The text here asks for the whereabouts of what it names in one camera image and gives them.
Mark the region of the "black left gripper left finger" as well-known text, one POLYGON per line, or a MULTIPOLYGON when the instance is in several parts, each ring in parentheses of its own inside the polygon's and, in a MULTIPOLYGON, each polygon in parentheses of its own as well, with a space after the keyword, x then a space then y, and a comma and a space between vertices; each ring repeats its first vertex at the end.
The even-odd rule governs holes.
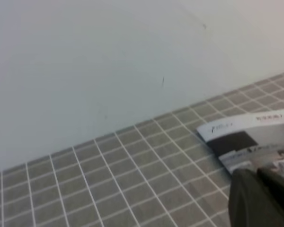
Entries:
POLYGON ((232 227, 284 227, 257 171, 237 169, 232 173, 228 213, 232 227))

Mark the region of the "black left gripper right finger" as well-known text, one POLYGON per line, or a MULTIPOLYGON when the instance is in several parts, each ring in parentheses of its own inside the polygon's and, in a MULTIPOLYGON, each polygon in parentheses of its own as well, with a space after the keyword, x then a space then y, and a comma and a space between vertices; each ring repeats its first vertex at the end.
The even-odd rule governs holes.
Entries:
POLYGON ((257 175, 268 190, 278 214, 284 219, 284 177, 268 168, 259 168, 257 175))

